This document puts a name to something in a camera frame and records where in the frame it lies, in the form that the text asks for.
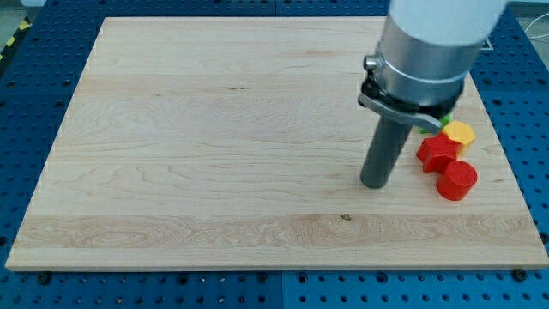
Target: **wood grain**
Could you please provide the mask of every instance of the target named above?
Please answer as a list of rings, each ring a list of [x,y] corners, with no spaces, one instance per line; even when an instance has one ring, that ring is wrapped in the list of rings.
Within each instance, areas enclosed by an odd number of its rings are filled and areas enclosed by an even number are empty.
[[[474,84],[460,202],[413,131],[389,185],[359,170],[382,18],[107,18],[7,267],[469,270],[549,264]]]

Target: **yellow and black tape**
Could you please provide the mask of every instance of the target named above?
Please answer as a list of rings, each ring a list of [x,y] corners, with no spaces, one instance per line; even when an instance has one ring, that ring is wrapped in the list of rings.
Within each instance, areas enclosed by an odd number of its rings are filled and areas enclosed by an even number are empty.
[[[23,20],[19,27],[15,30],[14,35],[12,35],[6,42],[6,46],[0,52],[0,77],[8,68],[9,63],[11,63],[11,60],[15,55],[15,51],[17,51],[19,45],[21,45],[21,42],[27,36],[31,26],[32,23],[30,20],[28,17],[25,17],[25,20]]]

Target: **red cylinder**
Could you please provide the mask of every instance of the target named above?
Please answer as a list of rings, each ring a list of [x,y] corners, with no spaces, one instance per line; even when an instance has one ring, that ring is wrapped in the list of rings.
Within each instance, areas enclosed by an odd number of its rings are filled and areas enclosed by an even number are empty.
[[[477,183],[478,177],[477,171],[467,162],[450,162],[437,181],[438,193],[450,201],[460,201]]]

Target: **blue perforated panel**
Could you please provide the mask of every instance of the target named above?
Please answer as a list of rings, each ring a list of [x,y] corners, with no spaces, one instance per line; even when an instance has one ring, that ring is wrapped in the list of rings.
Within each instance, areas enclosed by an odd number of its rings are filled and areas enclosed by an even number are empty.
[[[0,80],[0,262],[107,15],[385,15],[384,0],[50,0]],[[472,75],[528,207],[549,233],[549,77],[511,13]],[[13,274],[12,307],[549,307],[549,271]]]

